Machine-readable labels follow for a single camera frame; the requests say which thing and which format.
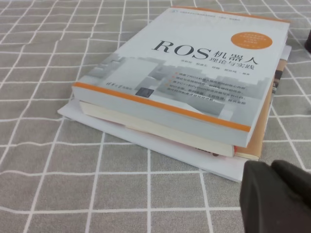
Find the book cover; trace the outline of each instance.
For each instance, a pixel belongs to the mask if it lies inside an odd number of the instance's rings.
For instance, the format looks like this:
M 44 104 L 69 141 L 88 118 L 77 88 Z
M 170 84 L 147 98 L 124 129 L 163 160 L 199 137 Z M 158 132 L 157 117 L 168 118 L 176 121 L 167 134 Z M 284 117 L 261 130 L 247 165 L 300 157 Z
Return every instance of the book cover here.
M 85 102 L 246 146 L 288 27 L 277 19 L 169 8 L 77 82 L 74 92 Z M 103 93 L 107 101 L 81 89 Z M 208 135 L 212 130 L 219 137 Z

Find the orange stripe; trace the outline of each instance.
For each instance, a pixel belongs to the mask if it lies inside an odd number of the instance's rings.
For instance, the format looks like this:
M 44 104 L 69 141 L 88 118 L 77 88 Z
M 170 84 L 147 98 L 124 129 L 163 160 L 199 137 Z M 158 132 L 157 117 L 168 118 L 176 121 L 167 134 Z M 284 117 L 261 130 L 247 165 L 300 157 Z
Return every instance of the orange stripe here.
M 144 99 L 138 96 L 132 96 L 129 94 L 125 94 L 119 91 L 114 91 L 114 90 L 110 90 L 110 89 L 106 89 L 103 87 L 99 87 L 99 86 L 94 86 L 94 85 L 89 85 L 86 83 L 80 83 L 77 82 L 75 83 L 73 86 L 76 87 L 80 87 L 80 88 L 84 88 L 84 89 L 88 89 L 88 90 L 92 90 L 92 91 L 97 91 L 97 92 L 101 92 L 101 93 L 105 93 L 108 95 L 112 95 L 112 96 L 116 96 L 116 97 L 120 97 L 123 99 L 127 99 L 127 100 L 132 100 L 138 103 L 143 103 L 143 104 L 148 104 L 150 106 L 156 107 L 156 108 L 161 108 L 161 109 L 165 109 L 171 112 L 175 112 L 178 114 L 182 114 L 182 115 L 186 115 L 188 117 L 192 117 L 192 118 L 196 118 L 199 120 L 203 120 L 203 121 L 207 121 L 207 122 L 211 122 L 211 123 L 215 123 L 215 124 L 219 124 L 219 125 L 223 125 L 232 129 L 236 129 L 236 130 L 241 130 L 241 131 L 245 131 L 245 132 L 250 132 L 251 127 L 247 126 L 247 125 L 242 125 L 242 124 L 238 124 L 238 123 L 234 123 L 231 121 L 227 121 L 227 120 L 222 120 L 222 119 L 218 119 L 212 116 L 207 116 L 204 114 L 200 114 L 200 113 L 195 113 L 189 110 L 185 110 L 182 108 L 177 108 L 168 104 L 164 104 L 164 103 L 160 103 L 160 102 L 156 102 L 153 100 L 148 100 L 148 99 Z
M 215 10 L 211 10 L 211 9 L 207 9 L 207 8 L 196 8 L 196 7 L 190 7 L 190 6 L 172 6 L 172 8 L 209 11 L 209 12 L 216 12 L 216 13 L 227 14 L 227 15 L 244 16 L 244 17 L 249 17 L 249 18 L 261 18 L 261 19 L 266 19 L 266 20 L 271 20 L 271 21 L 290 23 L 290 21 L 288 21 L 288 20 L 283 20 L 283 19 L 278 19 L 278 18 L 269 18 L 269 17 L 264 17 L 264 16 L 252 16 L 252 15 L 245 15 L 245 14 L 239 14 L 239 13 L 215 11 Z

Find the book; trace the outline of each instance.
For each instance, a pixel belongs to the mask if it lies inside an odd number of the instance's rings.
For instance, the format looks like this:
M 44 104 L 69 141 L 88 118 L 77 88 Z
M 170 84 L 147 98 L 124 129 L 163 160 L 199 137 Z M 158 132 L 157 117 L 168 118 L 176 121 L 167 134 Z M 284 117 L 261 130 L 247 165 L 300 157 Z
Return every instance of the book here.
M 212 153 L 215 156 L 224 155 L 233 157 L 234 155 L 236 155 L 240 157 L 246 157 L 248 159 L 257 160 L 260 158 L 261 155 L 262 141 L 271 105 L 271 96 L 272 93 L 275 93 L 276 90 L 272 87 L 277 87 L 276 83 L 279 83 L 282 71 L 285 68 L 290 51 L 290 46 L 284 47 L 281 59 L 275 71 L 274 81 L 270 85 L 270 89 L 268 95 L 266 96 L 263 108 L 260 112 L 260 116 L 257 121 L 254 133 L 246 148 L 233 147 L 231 145 L 220 144 L 219 142 L 202 139 L 191 134 L 186 134 L 184 132 L 171 129 L 169 127 L 141 120 L 139 118 L 135 118 L 129 115 L 120 114 L 116 111 L 104 109 L 90 103 L 81 101 L 80 105 L 83 112 L 87 115 L 125 125 L 125 127 L 129 129 L 137 130 L 144 133 L 151 133 L 178 143 L 197 148 L 205 152 Z
M 246 147 L 288 28 L 284 20 L 169 8 L 75 83 L 74 95 L 110 111 Z
M 82 112 L 79 101 L 76 99 L 69 101 L 68 104 L 57 112 L 72 120 L 167 155 L 202 170 L 209 171 L 232 181 L 242 181 L 243 168 L 247 161 L 245 158 L 226 156 L 215 157 L 210 153 L 206 153 L 181 143 L 176 143 L 149 133 L 131 130 L 117 123 L 88 116 Z

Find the gray checkered tablecloth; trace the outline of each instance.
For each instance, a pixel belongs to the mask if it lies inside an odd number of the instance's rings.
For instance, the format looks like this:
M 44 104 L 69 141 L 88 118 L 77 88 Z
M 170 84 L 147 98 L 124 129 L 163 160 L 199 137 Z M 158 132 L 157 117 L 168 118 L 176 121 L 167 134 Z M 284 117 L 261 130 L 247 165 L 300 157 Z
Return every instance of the gray checkered tablecloth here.
M 78 78 L 171 5 L 292 22 L 262 161 L 311 171 L 311 0 L 0 1 L 1 233 L 243 232 L 240 184 L 56 113 Z

